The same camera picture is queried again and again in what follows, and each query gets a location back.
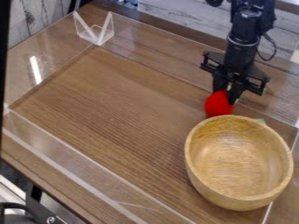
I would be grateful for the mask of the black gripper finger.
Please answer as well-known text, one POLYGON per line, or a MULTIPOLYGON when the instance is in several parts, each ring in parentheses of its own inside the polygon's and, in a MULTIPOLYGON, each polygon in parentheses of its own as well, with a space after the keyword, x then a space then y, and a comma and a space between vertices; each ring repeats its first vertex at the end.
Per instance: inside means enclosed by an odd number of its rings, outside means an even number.
POLYGON ((216 93, 220 90, 225 90, 226 87, 228 87, 226 78, 220 73, 214 73, 212 76, 212 92, 216 93))
POLYGON ((228 91, 228 104, 233 105, 236 100, 241 96, 244 92, 244 85, 241 83, 233 82, 230 85, 230 89, 228 91))

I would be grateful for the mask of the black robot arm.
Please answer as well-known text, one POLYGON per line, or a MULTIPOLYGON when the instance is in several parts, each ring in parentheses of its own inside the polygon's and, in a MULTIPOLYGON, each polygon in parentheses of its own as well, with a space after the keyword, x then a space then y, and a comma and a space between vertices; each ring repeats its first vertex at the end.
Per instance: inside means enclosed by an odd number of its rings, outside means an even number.
POLYGON ((212 75, 212 92, 226 90, 228 105, 233 105, 244 91, 261 95, 269 82, 269 76, 256 66, 254 57, 261 38, 276 48, 266 35, 276 21, 276 0, 229 0, 229 3, 226 50, 224 53, 205 52, 200 68, 212 75))

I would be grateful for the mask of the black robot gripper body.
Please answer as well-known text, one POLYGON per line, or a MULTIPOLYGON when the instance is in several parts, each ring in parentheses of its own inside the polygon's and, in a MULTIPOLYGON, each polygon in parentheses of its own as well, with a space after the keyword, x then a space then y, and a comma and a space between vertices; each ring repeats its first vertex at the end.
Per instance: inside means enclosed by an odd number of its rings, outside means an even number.
POLYGON ((261 95, 265 90, 266 83, 269 82, 269 76, 252 64, 242 72, 230 72, 224 67, 224 54, 220 52, 204 52, 202 61, 200 63, 200 69, 213 74, 221 74, 228 84, 233 82, 244 85, 244 91, 249 91, 256 95, 261 95))

